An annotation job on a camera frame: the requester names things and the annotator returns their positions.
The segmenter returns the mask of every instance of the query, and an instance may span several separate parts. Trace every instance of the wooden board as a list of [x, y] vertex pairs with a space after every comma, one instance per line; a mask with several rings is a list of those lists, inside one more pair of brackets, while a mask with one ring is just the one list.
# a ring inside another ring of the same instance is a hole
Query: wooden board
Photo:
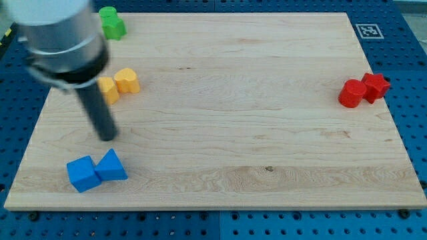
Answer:
[[[75, 95], [51, 90], [9, 210], [421, 209], [383, 99], [337, 101], [370, 72], [344, 13], [121, 14], [102, 76], [142, 85], [111, 107], [102, 142]], [[78, 193], [65, 164], [113, 147], [129, 175]]]

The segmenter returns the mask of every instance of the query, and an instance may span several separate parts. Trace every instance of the toy block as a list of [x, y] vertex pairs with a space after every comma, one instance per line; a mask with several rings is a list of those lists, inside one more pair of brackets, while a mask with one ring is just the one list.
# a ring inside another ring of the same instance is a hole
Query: toy block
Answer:
[[117, 10], [114, 7], [101, 8], [99, 16], [106, 39], [120, 40], [126, 34], [125, 23], [117, 16]]
[[111, 77], [100, 77], [98, 79], [99, 90], [104, 96], [105, 102], [108, 105], [114, 104], [119, 100], [119, 92], [117, 91], [117, 86], [114, 83], [114, 80]]
[[126, 180], [127, 174], [114, 149], [108, 150], [95, 167], [95, 172], [102, 181]]
[[67, 171], [69, 181], [80, 193], [101, 184], [90, 156], [67, 163]]
[[345, 107], [357, 107], [366, 94], [366, 86], [361, 81], [350, 79], [346, 81], [338, 96], [338, 101]]
[[120, 93], [139, 93], [141, 90], [136, 72], [130, 68], [118, 71], [114, 80]]
[[375, 75], [365, 73], [362, 78], [362, 82], [365, 84], [367, 89], [364, 98], [371, 104], [373, 104], [376, 99], [380, 99], [385, 96], [387, 90], [391, 86], [391, 84], [384, 79], [384, 76], [381, 73]]

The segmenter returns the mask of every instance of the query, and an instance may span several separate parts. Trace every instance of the green block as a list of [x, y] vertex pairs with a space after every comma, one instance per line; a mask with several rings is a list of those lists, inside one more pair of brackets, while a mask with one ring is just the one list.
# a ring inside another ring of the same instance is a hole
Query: green block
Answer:
[[123, 19], [117, 16], [114, 7], [103, 7], [99, 10], [102, 29], [106, 39], [120, 40], [126, 34], [126, 27]]

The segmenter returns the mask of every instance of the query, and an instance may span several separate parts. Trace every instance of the red block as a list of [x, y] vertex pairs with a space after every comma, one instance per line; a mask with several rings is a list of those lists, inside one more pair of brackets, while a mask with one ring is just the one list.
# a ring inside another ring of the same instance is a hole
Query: red block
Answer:
[[391, 86], [381, 73], [375, 75], [365, 73], [362, 82], [366, 85], [366, 94], [364, 98], [371, 104], [373, 104], [376, 99], [382, 98]]
[[346, 81], [341, 90], [338, 101], [345, 107], [357, 107], [366, 94], [366, 86], [359, 80]]

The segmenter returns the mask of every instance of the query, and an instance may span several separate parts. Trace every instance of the blue block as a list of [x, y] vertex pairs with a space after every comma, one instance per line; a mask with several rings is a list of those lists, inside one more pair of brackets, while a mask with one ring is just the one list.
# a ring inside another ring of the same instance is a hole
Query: blue block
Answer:
[[67, 170], [69, 181], [80, 193], [101, 185], [90, 156], [67, 163]]
[[127, 174], [114, 149], [108, 150], [95, 167], [95, 172], [102, 181], [125, 180]]

